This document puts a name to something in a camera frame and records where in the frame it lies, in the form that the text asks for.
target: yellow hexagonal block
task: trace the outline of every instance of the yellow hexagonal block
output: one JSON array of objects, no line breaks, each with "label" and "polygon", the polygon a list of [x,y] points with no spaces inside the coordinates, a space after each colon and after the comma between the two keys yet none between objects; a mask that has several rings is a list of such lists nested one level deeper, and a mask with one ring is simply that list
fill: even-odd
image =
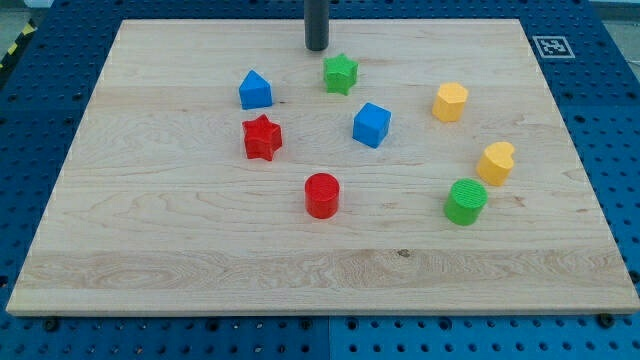
[{"label": "yellow hexagonal block", "polygon": [[511,143],[501,141],[487,146],[476,166],[476,172],[493,186],[502,186],[513,168],[515,147]]},{"label": "yellow hexagonal block", "polygon": [[469,91],[458,83],[442,84],[438,89],[438,95],[431,112],[440,121],[458,121],[462,116],[468,96]]}]

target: red star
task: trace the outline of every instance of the red star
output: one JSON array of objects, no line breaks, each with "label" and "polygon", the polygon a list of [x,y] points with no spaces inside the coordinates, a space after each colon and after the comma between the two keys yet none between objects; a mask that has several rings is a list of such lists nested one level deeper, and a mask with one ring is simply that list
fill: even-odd
[{"label": "red star", "polygon": [[267,115],[262,114],[255,120],[243,121],[242,128],[247,158],[273,160],[273,153],[282,147],[280,125],[272,123]]}]

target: blue house-shaped block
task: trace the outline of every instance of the blue house-shaped block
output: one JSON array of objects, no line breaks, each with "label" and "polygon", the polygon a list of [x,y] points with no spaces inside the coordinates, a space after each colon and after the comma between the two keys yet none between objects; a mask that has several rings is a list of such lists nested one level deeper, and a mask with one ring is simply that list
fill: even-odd
[{"label": "blue house-shaped block", "polygon": [[242,109],[255,109],[273,105],[271,85],[257,72],[251,70],[240,85]]},{"label": "blue house-shaped block", "polygon": [[390,122],[390,111],[366,103],[353,120],[353,138],[375,149],[387,136]]}]

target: red block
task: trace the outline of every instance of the red block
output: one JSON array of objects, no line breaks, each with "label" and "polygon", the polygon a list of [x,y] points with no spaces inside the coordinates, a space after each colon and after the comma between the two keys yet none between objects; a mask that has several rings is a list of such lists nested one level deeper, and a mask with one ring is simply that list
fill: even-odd
[{"label": "red block", "polygon": [[243,121],[242,128],[247,158],[273,160],[273,154],[282,147],[280,125],[272,123],[267,115],[262,114],[255,120]]},{"label": "red block", "polygon": [[338,211],[340,184],[326,173],[312,175],[304,184],[305,207],[309,215],[327,219]]}]

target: blue pegboard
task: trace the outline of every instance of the blue pegboard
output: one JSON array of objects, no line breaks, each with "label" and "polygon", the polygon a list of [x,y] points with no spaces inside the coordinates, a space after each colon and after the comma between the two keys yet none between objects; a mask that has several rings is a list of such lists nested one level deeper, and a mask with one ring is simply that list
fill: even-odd
[{"label": "blue pegboard", "polygon": [[[332,18],[518,18],[627,266],[640,271],[640,85],[585,0],[331,0]],[[302,0],[57,0],[0,92],[0,306],[122,19],[301,18]],[[637,358],[640,316],[16,319],[0,359]]]}]

